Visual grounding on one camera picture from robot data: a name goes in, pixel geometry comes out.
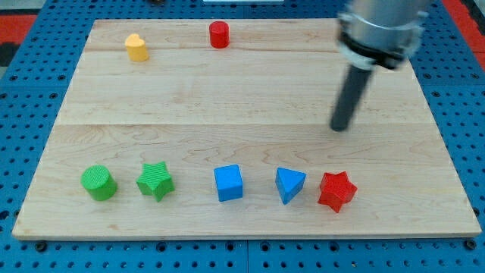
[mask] blue object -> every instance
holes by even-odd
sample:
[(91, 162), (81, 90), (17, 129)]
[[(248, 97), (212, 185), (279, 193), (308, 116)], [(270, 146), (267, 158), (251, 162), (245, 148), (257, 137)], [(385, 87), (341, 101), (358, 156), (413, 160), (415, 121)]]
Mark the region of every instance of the blue object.
[[(36, 251), (38, 242), (11, 236), (95, 19), (335, 18), (345, 3), (285, 0), (277, 6), (214, 6), (200, 0), (166, 0), (163, 5), (149, 0), (46, 0), (0, 80), (0, 272), (483, 272), (485, 234), (473, 241), (49, 241), (44, 251)], [(429, 13), (421, 48), (411, 63), (485, 227), (485, 73), (443, 4), (436, 1)], [(476, 249), (466, 247), (472, 242)]]
[(220, 202), (243, 197), (243, 179), (238, 165), (215, 168), (214, 175)]
[(283, 204), (288, 204), (302, 190), (305, 178), (306, 174), (299, 171), (286, 168), (276, 170), (276, 186)]

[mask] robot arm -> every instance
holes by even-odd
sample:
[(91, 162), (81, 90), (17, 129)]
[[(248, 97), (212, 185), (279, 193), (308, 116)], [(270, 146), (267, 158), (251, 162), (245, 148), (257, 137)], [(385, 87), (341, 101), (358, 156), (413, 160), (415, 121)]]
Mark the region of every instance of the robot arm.
[(339, 15), (339, 49), (349, 59), (330, 127), (345, 130), (375, 65), (396, 69), (420, 44), (421, 20), (433, 0), (353, 0)]

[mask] toy block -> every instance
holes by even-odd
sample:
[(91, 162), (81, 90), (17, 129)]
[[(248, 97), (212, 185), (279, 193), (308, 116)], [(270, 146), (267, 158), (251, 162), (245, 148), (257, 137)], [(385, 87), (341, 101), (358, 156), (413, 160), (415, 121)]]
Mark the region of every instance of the toy block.
[(243, 179), (238, 165), (214, 169), (219, 202), (243, 197)]
[(339, 213), (343, 204), (352, 200), (357, 187), (350, 182), (346, 171), (338, 174), (324, 173), (320, 183), (320, 191), (321, 195), (318, 202)]
[(291, 199), (302, 190), (305, 178), (306, 174), (299, 171), (286, 168), (278, 168), (276, 170), (275, 183), (284, 205), (291, 201)]
[(145, 41), (134, 33), (124, 41), (127, 48), (128, 57), (131, 61), (146, 61), (149, 59), (149, 52), (146, 49)]
[(142, 175), (138, 177), (136, 184), (143, 195), (152, 195), (157, 202), (160, 202), (165, 194), (175, 190), (165, 162), (143, 164)]
[(223, 49), (229, 45), (229, 25), (223, 21), (215, 21), (209, 26), (211, 45)]
[(81, 175), (81, 185), (96, 201), (110, 199), (117, 190), (117, 184), (103, 165), (87, 168)]

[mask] star-shaped block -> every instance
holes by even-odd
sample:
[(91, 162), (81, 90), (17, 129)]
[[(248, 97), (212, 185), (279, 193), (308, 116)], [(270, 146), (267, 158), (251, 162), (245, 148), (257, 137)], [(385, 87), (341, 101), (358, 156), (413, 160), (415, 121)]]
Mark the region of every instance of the star-shaped block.
[(238, 165), (214, 169), (219, 202), (243, 197), (243, 179)]
[(276, 170), (276, 186), (280, 192), (281, 202), (286, 205), (302, 190), (306, 174), (286, 168)]
[(144, 163), (142, 175), (138, 177), (136, 184), (143, 195), (153, 195), (157, 202), (160, 202), (165, 194), (175, 190), (165, 162)]
[(352, 200), (357, 187), (350, 182), (346, 171), (338, 174), (324, 173), (320, 183), (320, 191), (321, 195), (318, 202), (339, 213), (343, 204)]

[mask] wood grain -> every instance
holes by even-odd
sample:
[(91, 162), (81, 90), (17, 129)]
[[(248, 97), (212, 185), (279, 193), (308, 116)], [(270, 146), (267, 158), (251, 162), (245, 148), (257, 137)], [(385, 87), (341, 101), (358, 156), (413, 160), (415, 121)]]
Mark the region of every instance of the wood grain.
[[(20, 240), (470, 237), (481, 232), (409, 63), (378, 71), (350, 131), (328, 128), (346, 61), (334, 20), (98, 20), (13, 234)], [(137, 32), (150, 59), (130, 62)], [(167, 161), (176, 191), (156, 203), (135, 180)], [(79, 177), (106, 165), (119, 190), (94, 202)], [(213, 169), (239, 164), (244, 198), (219, 203)], [(277, 167), (307, 173), (284, 206)], [(325, 171), (356, 197), (317, 204)]]

